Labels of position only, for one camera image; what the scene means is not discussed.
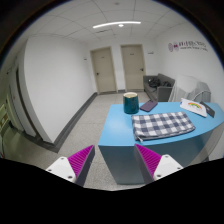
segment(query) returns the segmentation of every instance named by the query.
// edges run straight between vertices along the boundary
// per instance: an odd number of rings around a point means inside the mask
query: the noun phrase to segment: tiled floor
[[[149,100],[145,92],[138,92],[138,97],[140,103]],[[85,188],[114,191],[144,186],[116,184],[98,148],[98,141],[110,105],[122,103],[123,94],[97,96],[79,119],[58,154],[35,145],[15,130],[8,128],[4,136],[5,156],[10,160],[46,169],[60,156],[68,157],[77,151],[94,144],[95,157],[84,185]]]

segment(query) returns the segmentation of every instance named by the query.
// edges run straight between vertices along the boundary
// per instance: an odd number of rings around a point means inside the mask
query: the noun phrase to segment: plaid blanket
[[[185,112],[132,115],[135,140],[152,140],[185,134],[195,129]]]

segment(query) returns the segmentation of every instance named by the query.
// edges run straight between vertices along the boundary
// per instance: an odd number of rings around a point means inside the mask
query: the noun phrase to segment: cup
[[[124,112],[126,114],[136,114],[139,111],[138,94],[128,92],[123,95]]]

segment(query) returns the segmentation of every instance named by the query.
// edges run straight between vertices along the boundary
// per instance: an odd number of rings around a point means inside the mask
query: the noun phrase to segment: door
[[[141,45],[121,46],[127,90],[143,90],[145,66]]]
[[[92,51],[91,54],[98,92],[116,91],[114,67],[110,48]]]

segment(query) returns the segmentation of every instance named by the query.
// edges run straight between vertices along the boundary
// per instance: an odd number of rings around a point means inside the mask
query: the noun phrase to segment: fluorescent light
[[[97,26],[93,26],[93,28],[99,28],[99,27],[102,27],[102,26],[111,26],[111,25],[117,25],[117,24],[127,24],[127,23],[130,23],[130,24],[140,24],[141,22],[138,22],[138,21],[123,21],[123,22],[113,22],[113,23],[104,23],[104,24],[100,24],[100,25],[97,25]]]

